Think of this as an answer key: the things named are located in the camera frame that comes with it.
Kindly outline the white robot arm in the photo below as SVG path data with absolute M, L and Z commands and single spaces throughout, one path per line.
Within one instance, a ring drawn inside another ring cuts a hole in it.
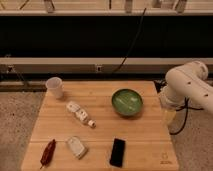
M 174 67 L 166 73 L 166 85 L 160 90 L 159 99 L 167 125 L 171 124 L 175 110 L 185 98 L 193 100 L 213 115 L 213 86 L 205 82 L 207 78 L 208 68 L 201 61 Z

